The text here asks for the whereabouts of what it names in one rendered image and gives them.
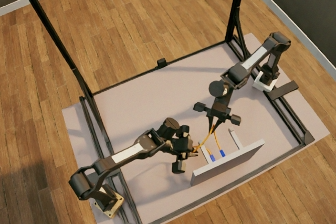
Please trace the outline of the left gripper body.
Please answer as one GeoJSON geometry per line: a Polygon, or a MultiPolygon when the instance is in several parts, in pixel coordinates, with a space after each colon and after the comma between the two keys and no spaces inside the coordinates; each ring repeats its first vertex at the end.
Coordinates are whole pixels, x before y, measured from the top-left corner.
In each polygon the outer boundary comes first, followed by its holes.
{"type": "MultiPolygon", "coordinates": [[[[224,97],[215,97],[215,99],[219,99],[219,102],[220,102],[220,103],[223,103],[223,104],[224,104],[225,102],[228,102],[228,104],[229,104],[229,102],[230,102],[230,99],[228,99],[228,98],[224,98],[224,97]]],[[[193,110],[198,111],[198,112],[205,111],[205,112],[207,112],[207,115],[208,115],[208,116],[211,116],[211,115],[210,115],[210,113],[211,113],[211,108],[206,107],[206,104],[197,102],[197,103],[195,103],[193,110]],[[203,109],[204,109],[204,110],[203,110],[203,109]]],[[[212,117],[212,116],[211,116],[211,117],[212,117]]],[[[229,115],[228,118],[224,116],[223,119],[220,119],[220,120],[225,121],[226,119],[230,120],[230,121],[231,121],[231,124],[240,126],[240,123],[241,123],[241,118],[240,118],[240,116],[237,116],[237,115],[232,114],[232,116],[229,115]]]]}

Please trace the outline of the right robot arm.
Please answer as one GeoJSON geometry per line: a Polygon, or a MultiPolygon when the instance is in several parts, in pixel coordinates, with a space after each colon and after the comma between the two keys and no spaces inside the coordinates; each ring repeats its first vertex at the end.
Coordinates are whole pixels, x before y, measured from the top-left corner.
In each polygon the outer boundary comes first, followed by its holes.
{"type": "MultiPolygon", "coordinates": [[[[94,198],[103,212],[111,211],[118,199],[109,184],[102,185],[104,179],[114,170],[136,160],[144,160],[154,156],[158,151],[165,151],[169,140],[180,128],[179,123],[173,118],[166,118],[160,128],[146,130],[135,140],[133,145],[112,154],[104,159],[98,159],[90,166],[79,168],[69,180],[69,184],[79,200],[94,198]],[[149,134],[152,136],[149,137],[149,134]],[[88,169],[94,169],[98,174],[96,183],[92,183],[84,173],[88,169]],[[92,185],[92,184],[93,185],[92,185]],[[94,186],[94,187],[93,187],[94,186]]],[[[176,154],[190,153],[193,148],[193,140],[190,134],[181,132],[179,138],[173,138],[172,151],[176,154]]]]}

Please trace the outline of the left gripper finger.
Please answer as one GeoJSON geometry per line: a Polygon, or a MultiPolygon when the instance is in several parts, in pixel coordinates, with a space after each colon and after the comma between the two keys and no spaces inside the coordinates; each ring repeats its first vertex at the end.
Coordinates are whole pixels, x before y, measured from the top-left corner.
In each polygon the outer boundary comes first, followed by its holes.
{"type": "Polygon", "coordinates": [[[206,117],[208,117],[208,121],[209,121],[209,132],[210,132],[210,131],[211,131],[211,128],[212,128],[212,124],[213,124],[214,116],[211,117],[211,116],[206,115],[206,117]]]}
{"type": "Polygon", "coordinates": [[[217,129],[217,127],[218,127],[221,123],[225,123],[225,121],[222,121],[222,120],[218,119],[217,122],[216,122],[216,124],[215,124],[215,126],[214,126],[214,128],[213,128],[213,130],[212,130],[212,132],[211,132],[211,134],[213,134],[213,132],[217,129]]]}

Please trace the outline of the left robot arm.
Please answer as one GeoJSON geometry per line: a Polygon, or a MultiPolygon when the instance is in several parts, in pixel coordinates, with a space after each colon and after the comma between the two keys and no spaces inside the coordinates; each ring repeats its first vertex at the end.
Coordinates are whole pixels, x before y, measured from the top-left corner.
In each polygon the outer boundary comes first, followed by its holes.
{"type": "MultiPolygon", "coordinates": [[[[277,80],[280,75],[277,66],[281,54],[291,46],[291,40],[283,35],[280,31],[272,32],[266,38],[264,43],[253,52],[245,61],[238,62],[220,75],[222,79],[213,81],[209,84],[209,93],[214,97],[224,97],[231,99],[233,90],[239,90],[246,85],[251,71],[256,68],[269,54],[268,61],[261,67],[261,75],[259,81],[270,86],[272,81],[277,80]],[[225,79],[225,80],[224,80],[225,79]]],[[[216,99],[213,103],[211,116],[222,119],[223,116],[229,117],[231,108],[228,102],[220,103],[216,99]]]]}

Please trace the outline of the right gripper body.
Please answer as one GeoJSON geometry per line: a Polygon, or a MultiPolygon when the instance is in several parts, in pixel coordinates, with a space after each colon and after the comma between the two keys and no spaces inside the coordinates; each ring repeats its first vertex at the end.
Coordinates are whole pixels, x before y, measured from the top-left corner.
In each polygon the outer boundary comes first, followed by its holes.
{"type": "MultiPolygon", "coordinates": [[[[181,132],[189,133],[190,127],[188,125],[181,125],[178,131],[176,132],[176,137],[179,137],[181,135],[181,132]]],[[[181,174],[185,173],[186,170],[186,164],[183,162],[183,159],[186,159],[186,153],[183,153],[183,155],[176,154],[172,151],[172,147],[174,147],[173,138],[169,140],[169,145],[167,149],[163,153],[169,153],[172,155],[176,155],[176,162],[172,163],[172,173],[173,174],[181,174]]]]}

